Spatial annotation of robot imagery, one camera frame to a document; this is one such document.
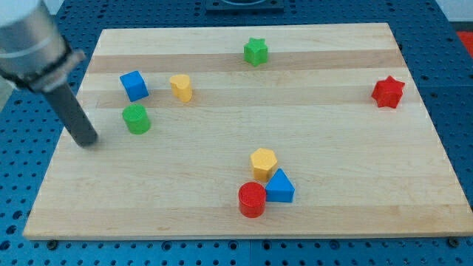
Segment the blue pegboard table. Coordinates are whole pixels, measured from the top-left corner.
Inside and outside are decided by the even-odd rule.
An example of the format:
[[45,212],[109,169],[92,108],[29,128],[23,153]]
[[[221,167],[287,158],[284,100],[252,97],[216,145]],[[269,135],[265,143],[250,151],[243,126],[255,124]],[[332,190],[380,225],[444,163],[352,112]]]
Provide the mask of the blue pegboard table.
[[[61,32],[90,56],[103,28],[388,22],[473,202],[473,62],[434,0],[286,0],[285,11],[205,14],[203,1],[66,0]],[[77,91],[88,62],[70,75]],[[473,265],[473,237],[46,242],[21,236],[62,125],[39,95],[0,114],[0,265]]]

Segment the blue triangular prism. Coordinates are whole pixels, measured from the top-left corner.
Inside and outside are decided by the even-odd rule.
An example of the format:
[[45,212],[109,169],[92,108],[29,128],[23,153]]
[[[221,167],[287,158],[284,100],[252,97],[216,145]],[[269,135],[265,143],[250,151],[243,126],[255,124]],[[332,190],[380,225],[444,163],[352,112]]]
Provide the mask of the blue triangular prism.
[[266,201],[292,202],[295,188],[282,169],[278,169],[266,185]]

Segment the wooden cutting board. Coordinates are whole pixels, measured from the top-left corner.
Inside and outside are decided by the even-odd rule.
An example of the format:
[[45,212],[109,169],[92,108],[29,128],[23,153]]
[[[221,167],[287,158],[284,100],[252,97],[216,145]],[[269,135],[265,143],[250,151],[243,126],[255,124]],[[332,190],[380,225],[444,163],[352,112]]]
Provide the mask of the wooden cutting board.
[[[269,61],[243,61],[250,37]],[[152,128],[128,133],[119,76],[140,70]],[[194,98],[169,85],[189,74]],[[397,109],[370,97],[406,83]],[[387,24],[104,30],[79,93],[100,134],[63,132],[28,239],[462,236],[473,215]],[[273,149],[296,188],[256,219],[238,210],[250,154]]]

